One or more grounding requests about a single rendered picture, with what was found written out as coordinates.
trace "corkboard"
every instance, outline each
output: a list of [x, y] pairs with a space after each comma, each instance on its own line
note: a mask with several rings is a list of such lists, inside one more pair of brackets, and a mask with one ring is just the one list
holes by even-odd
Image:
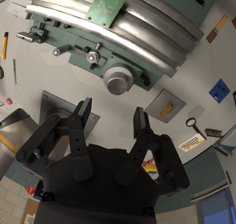
[[24, 210], [24, 213], [23, 213], [23, 216], [21, 218], [21, 222], [20, 224], [24, 224], [25, 223], [25, 219], [26, 219], [26, 215], [27, 214], [30, 214], [30, 215], [34, 215], [36, 214], [37, 212], [37, 209], [38, 209], [38, 205], [39, 203], [31, 200], [31, 199], [28, 199], [27, 200], [27, 203], [25, 205], [25, 210]]

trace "blue circuit board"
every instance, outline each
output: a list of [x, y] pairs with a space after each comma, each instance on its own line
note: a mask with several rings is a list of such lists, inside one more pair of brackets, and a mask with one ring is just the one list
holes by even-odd
[[231, 91], [228, 89], [226, 84], [222, 79], [218, 81], [218, 83], [210, 90], [209, 94], [218, 102], [221, 101], [230, 93]]

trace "metal plate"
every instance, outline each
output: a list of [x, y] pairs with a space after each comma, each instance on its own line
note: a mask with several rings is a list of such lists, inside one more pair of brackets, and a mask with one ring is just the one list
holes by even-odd
[[[65, 114], [67, 116], [70, 116], [73, 111], [75, 110], [76, 106], [57, 97], [52, 95], [51, 93], [48, 93], [46, 91], [43, 91], [42, 94], [42, 101], [41, 101], [41, 108], [40, 108], [40, 126], [44, 123], [44, 121], [52, 114]], [[100, 116], [90, 113], [88, 117], [87, 124], [85, 126], [85, 129], [83, 131], [85, 135], [85, 140], [90, 135], [91, 131], [99, 121]]]
[[85, 20], [109, 28], [126, 0], [94, 0]]
[[[166, 116], [166, 118], [162, 119], [160, 112], [169, 103], [173, 105], [174, 109], [169, 113], [168, 116]], [[163, 89], [161, 93], [155, 98], [155, 100], [148, 106], [145, 112], [148, 115], [162, 121], [163, 123], [168, 123], [185, 105], [186, 103], [184, 103], [182, 100]]]

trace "round metal knob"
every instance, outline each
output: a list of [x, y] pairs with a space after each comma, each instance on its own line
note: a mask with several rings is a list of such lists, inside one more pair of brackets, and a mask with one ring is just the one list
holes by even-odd
[[104, 84], [113, 95], [125, 93], [133, 84], [133, 75], [124, 65], [111, 66], [104, 75]]

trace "circuit board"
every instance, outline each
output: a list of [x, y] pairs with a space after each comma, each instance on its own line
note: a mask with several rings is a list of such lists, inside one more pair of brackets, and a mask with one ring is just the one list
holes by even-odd
[[85, 20], [109, 28], [126, 0], [94, 0]]

